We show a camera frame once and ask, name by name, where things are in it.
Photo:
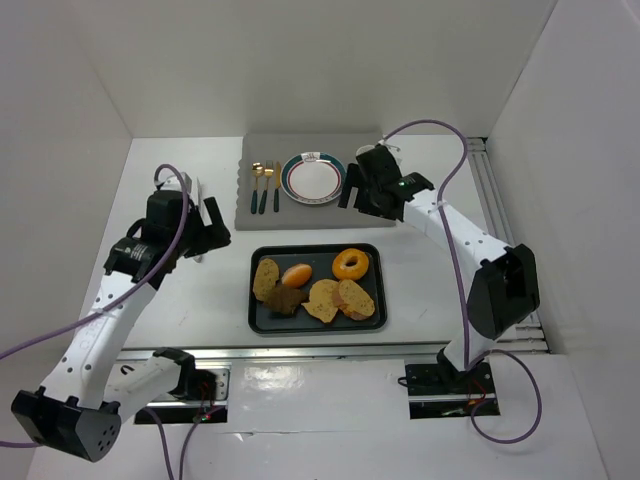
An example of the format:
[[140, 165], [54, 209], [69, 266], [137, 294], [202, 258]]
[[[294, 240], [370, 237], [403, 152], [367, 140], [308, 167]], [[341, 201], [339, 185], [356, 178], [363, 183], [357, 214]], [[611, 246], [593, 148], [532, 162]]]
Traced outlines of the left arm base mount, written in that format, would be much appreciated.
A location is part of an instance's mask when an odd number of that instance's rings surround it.
[[154, 422], [152, 411], [164, 425], [187, 425], [196, 421], [203, 424], [222, 424], [228, 420], [230, 370], [205, 370], [194, 389], [184, 398], [169, 393], [150, 402], [134, 416], [136, 425]]

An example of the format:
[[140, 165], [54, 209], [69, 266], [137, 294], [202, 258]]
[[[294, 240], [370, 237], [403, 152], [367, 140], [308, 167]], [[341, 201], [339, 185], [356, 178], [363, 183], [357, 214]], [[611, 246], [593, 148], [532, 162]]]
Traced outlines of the orange glazed donut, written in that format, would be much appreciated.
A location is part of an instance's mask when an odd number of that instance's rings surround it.
[[332, 263], [332, 273], [338, 280], [357, 281], [369, 270], [369, 256], [356, 248], [340, 252]]

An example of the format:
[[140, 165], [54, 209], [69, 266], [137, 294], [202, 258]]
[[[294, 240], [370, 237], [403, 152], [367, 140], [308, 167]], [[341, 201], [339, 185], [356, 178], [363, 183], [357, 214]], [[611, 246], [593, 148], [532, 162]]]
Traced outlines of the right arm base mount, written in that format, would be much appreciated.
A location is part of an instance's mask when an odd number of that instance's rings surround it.
[[408, 394], [412, 420], [499, 416], [500, 408], [490, 365], [483, 362], [461, 380], [445, 382], [437, 364], [407, 364], [405, 375], [397, 379]]

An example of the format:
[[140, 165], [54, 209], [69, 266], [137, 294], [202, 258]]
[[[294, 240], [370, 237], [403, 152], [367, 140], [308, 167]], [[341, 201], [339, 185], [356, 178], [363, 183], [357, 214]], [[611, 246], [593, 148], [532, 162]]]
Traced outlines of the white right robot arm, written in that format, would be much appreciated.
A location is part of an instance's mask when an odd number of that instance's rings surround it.
[[386, 146], [357, 150], [342, 187], [341, 208], [348, 206], [352, 189], [357, 190], [354, 207], [359, 212], [408, 224], [451, 255], [462, 288], [463, 327], [437, 356], [447, 380], [463, 377], [506, 330], [538, 309], [533, 251], [483, 231], [439, 198], [421, 174], [402, 175]]

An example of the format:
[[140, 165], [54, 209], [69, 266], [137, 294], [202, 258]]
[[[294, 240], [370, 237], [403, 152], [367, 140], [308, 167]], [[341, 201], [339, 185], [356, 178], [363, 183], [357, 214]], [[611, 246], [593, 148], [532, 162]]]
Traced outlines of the small orange bread roll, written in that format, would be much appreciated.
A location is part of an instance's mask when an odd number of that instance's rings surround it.
[[312, 272], [309, 264], [293, 265], [283, 273], [281, 283], [287, 287], [299, 289], [310, 280]]

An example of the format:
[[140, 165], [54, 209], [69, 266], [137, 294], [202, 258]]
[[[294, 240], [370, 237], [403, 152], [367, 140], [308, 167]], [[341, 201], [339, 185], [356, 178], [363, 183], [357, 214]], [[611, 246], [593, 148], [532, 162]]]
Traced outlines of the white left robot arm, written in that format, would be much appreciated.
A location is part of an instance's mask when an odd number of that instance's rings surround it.
[[204, 205], [209, 224], [188, 196], [159, 189], [148, 198], [145, 217], [111, 248], [90, 322], [76, 329], [40, 386], [19, 391], [11, 404], [37, 445], [97, 462], [113, 448], [122, 424], [158, 397], [212, 398], [214, 374], [176, 348], [160, 348], [142, 365], [110, 378], [135, 322], [177, 261], [230, 244], [216, 200], [209, 197]]

